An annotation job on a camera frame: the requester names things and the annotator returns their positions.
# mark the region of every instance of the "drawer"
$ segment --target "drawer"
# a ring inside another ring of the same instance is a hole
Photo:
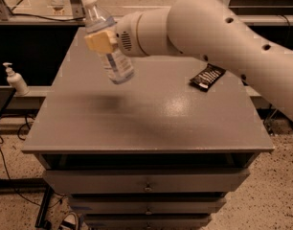
[[[43,178],[58,193],[121,194],[231,192],[248,169],[46,171]]]
[[[157,228],[190,227],[199,228],[207,225],[211,221],[208,215],[163,215],[163,216],[98,216],[87,215],[84,222],[95,229],[144,229],[152,230]]]
[[[123,197],[69,198],[70,207],[79,214],[210,214],[217,212],[225,198],[129,195]]]

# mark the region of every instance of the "clear water bottle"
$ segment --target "clear water bottle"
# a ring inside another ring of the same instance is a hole
[[[91,35],[106,30],[115,25],[115,20],[108,11],[97,5],[97,0],[81,0],[85,8],[86,32]],[[108,78],[114,83],[120,84],[130,80],[134,75],[134,68],[130,58],[126,57],[118,47],[112,53],[100,53],[98,55],[106,70]]]

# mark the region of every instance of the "shoe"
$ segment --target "shoe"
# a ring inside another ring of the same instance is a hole
[[[79,217],[70,212],[59,225],[58,230],[79,230]]]

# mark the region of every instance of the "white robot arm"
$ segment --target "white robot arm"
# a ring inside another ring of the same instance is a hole
[[[129,57],[199,58],[229,70],[293,122],[293,51],[255,34],[218,0],[178,0],[116,25]]]

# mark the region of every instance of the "terrazzo floor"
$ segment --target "terrazzo floor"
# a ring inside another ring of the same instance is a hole
[[[5,118],[0,123],[4,139],[1,145],[11,178],[41,177],[43,168],[32,155],[20,149],[24,141],[18,139],[17,130],[25,123],[24,118]],[[285,119],[273,124],[275,135],[272,141],[275,150],[261,154],[250,166],[251,175],[232,193],[227,203],[213,215],[213,220],[204,230],[293,230],[293,129]],[[0,178],[7,175],[0,154]],[[43,193],[24,194],[40,203]],[[60,199],[55,195],[51,205]],[[16,194],[0,195],[0,230],[32,230],[39,207]],[[71,209],[67,198],[49,209],[47,220],[53,230]]]

